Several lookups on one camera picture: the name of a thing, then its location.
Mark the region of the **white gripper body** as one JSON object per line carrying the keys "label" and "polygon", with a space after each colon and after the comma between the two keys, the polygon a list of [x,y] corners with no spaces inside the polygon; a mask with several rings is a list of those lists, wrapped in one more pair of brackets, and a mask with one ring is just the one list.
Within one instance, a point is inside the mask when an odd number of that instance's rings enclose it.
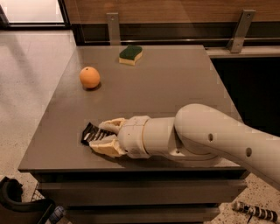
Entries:
{"label": "white gripper body", "polygon": [[126,120],[117,135],[121,148],[130,158],[149,158],[144,148],[144,125],[150,118],[147,115],[133,116]]}

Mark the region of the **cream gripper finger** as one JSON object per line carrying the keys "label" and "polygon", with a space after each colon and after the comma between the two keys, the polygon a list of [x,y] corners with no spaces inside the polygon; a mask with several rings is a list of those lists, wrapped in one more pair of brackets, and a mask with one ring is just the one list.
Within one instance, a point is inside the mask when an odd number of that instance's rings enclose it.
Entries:
{"label": "cream gripper finger", "polygon": [[120,146],[116,135],[106,136],[102,140],[91,141],[89,146],[96,153],[110,158],[119,158],[127,154],[127,152]]}
{"label": "cream gripper finger", "polygon": [[118,134],[123,124],[126,122],[125,118],[115,118],[101,122],[98,127],[102,130],[110,131]]}

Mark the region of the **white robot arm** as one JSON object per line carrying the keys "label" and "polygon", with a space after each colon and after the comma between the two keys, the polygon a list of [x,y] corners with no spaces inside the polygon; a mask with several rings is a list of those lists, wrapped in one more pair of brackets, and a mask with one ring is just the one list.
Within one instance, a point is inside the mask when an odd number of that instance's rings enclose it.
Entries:
{"label": "white robot arm", "polygon": [[102,122],[89,146],[111,158],[162,156],[193,165],[225,158],[280,188],[280,138],[202,104],[186,105],[174,117]]}

